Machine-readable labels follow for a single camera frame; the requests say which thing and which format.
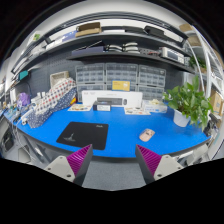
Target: computer mouse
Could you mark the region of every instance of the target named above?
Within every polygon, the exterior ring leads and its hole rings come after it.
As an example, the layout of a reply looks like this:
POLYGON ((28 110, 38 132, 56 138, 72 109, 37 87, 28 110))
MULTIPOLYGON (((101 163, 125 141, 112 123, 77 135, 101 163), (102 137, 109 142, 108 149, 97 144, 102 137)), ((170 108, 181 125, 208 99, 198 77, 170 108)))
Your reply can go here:
POLYGON ((140 135, 139 138, 143 141, 143 142, 147 142, 151 139, 151 137, 155 134, 155 132, 151 129, 145 129, 140 135))

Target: gray wall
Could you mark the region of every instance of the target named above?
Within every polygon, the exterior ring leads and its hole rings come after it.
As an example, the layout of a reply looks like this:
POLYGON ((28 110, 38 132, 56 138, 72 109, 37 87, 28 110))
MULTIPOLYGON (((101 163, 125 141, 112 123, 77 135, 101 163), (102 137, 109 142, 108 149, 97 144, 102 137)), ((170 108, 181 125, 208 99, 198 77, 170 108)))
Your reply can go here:
POLYGON ((50 75, 68 71, 69 76, 75 80, 75 66, 82 64, 92 64, 92 63, 107 63, 107 62, 117 62, 117 63, 134 63, 134 64, 144 64, 152 67, 159 67, 166 69, 166 89, 172 89, 177 85, 182 85, 183 83, 183 72, 178 71, 172 67, 167 67, 167 65, 156 64, 152 61, 142 61, 133 59, 100 59, 91 61, 70 61, 66 60, 67 57, 71 55, 73 48, 67 48, 66 50, 60 50, 52 54, 47 55, 45 58, 40 59, 35 65, 31 67, 31 77, 15 87, 15 94, 20 92, 29 93, 29 88, 26 83, 30 85, 32 98, 37 95, 37 92, 48 92, 50 89, 50 75))

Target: bag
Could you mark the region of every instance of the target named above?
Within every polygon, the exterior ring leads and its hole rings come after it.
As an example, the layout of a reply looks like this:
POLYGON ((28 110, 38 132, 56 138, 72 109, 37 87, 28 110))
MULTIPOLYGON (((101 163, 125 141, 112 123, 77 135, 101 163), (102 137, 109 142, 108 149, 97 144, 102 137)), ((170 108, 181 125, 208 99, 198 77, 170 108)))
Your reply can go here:
POLYGON ((20 93, 17 101, 17 106, 22 107, 30 104, 30 96, 26 93, 20 93))

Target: green leaves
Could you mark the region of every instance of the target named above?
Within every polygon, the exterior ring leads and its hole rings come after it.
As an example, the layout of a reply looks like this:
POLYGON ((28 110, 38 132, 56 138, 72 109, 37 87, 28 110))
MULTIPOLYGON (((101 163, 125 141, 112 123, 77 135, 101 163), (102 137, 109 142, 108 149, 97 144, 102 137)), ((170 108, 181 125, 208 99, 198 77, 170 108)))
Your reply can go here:
POLYGON ((199 79, 198 79, 198 76, 195 76, 193 78, 192 85, 193 85, 194 91, 197 91, 198 90, 198 87, 199 87, 199 79))
POLYGON ((204 107, 204 108, 208 108, 209 107, 208 102, 205 101, 205 100, 201 101, 201 106, 204 107))
POLYGON ((168 103, 168 106, 175 109, 175 110, 178 108, 177 102, 175 102, 173 100, 168 103))
POLYGON ((169 102, 170 108, 180 111, 186 118, 191 117, 190 124, 201 127, 203 131, 207 126, 208 111, 213 112, 213 108, 209 99, 205 98, 204 92, 198 91, 198 87, 199 78, 195 76, 192 85, 186 82, 183 86, 176 86, 172 90, 167 90, 169 95, 165 93, 163 95, 165 100, 169 102))
POLYGON ((191 107, 193 107, 196 103, 196 98, 195 96, 193 95, 192 98, 191 98, 191 107))

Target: white device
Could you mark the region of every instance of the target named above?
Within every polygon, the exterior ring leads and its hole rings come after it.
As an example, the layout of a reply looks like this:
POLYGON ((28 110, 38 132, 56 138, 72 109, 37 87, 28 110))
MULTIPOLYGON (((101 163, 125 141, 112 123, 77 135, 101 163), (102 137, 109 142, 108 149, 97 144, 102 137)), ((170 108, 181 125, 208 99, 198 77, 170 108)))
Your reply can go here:
POLYGON ((184 64, 184 55, 167 47, 161 47, 161 57, 184 64))
POLYGON ((142 92, 121 92, 102 90, 83 90, 83 105, 92 105, 95 101, 110 101, 112 107, 141 107, 142 92))

